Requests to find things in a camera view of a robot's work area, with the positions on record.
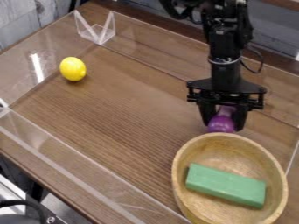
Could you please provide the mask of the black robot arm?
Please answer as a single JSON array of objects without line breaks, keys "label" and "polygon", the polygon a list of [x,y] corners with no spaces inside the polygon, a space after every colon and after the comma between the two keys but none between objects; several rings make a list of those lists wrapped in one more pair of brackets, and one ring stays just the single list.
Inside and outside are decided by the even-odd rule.
[{"label": "black robot arm", "polygon": [[241,78],[247,67],[241,51],[252,39],[252,25],[248,18],[248,0],[159,0],[168,15],[177,19],[193,19],[203,27],[209,45],[208,79],[187,82],[187,100],[199,106],[205,126],[219,117],[231,120],[231,128],[244,128],[248,112],[264,107],[267,89]]}]

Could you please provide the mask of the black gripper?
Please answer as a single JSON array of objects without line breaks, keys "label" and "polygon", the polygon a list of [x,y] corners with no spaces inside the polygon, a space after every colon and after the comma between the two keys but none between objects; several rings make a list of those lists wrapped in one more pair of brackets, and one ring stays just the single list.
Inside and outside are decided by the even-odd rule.
[{"label": "black gripper", "polygon": [[191,80],[187,82],[187,101],[199,106],[200,117],[204,125],[209,124],[216,115],[216,106],[235,106],[232,121],[235,131],[241,131],[245,125],[248,110],[264,108],[264,95],[267,89],[245,80],[240,80],[236,86],[220,89],[215,88],[211,79]]}]

